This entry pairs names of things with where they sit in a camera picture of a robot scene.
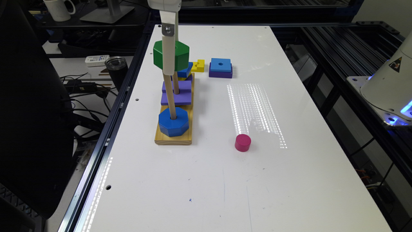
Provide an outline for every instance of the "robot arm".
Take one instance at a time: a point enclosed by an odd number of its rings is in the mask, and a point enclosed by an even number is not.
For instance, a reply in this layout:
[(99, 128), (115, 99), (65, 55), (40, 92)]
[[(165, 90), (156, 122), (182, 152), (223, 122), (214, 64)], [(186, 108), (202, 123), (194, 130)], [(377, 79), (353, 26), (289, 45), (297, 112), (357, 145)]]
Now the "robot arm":
[(178, 40), (178, 11), (182, 0), (148, 0), (149, 6), (160, 11), (162, 21), (163, 74), (174, 74), (174, 43)]

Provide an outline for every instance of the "electronic equipment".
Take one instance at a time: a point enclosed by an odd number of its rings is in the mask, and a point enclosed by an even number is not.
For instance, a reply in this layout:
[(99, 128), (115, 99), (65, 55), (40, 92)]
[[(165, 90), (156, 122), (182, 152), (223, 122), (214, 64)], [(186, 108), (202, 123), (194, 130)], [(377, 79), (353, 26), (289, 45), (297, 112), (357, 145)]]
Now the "electronic equipment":
[(49, 218), (71, 175), (71, 102), (16, 1), (0, 1), (0, 31), (0, 182)]
[(371, 77), (348, 77), (389, 126), (412, 125), (412, 33)]

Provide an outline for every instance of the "blue hexagon block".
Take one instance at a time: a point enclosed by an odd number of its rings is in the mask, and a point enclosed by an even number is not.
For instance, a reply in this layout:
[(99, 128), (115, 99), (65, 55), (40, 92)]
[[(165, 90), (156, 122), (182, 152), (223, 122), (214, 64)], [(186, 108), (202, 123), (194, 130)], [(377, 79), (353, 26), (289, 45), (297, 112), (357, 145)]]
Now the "blue hexagon block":
[(187, 129), (189, 129), (187, 112), (182, 108), (176, 107), (176, 116), (177, 118), (175, 120), (170, 119), (169, 109), (159, 114), (159, 127), (163, 134), (169, 137), (175, 137), (183, 135)]

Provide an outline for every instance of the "pink cylinder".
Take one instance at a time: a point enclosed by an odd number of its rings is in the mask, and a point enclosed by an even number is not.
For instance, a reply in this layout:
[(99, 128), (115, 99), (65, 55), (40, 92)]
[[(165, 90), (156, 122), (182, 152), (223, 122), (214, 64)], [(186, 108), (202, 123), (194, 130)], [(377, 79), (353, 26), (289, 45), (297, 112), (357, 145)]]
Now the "pink cylinder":
[(238, 151), (244, 152), (244, 151), (249, 150), (251, 142), (252, 142), (252, 139), (250, 139), (248, 135), (241, 134), (236, 137), (236, 142), (234, 144), (234, 147)]

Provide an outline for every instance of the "green hexagon block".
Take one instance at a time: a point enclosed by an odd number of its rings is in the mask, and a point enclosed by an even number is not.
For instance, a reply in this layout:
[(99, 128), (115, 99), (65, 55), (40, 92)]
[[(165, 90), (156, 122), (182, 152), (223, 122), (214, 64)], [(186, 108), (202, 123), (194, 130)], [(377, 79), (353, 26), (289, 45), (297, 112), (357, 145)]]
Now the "green hexagon block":
[[(179, 41), (176, 41), (175, 46), (174, 70), (177, 72), (189, 66), (189, 46)], [(153, 62), (154, 65), (163, 70), (162, 41), (154, 43)]]

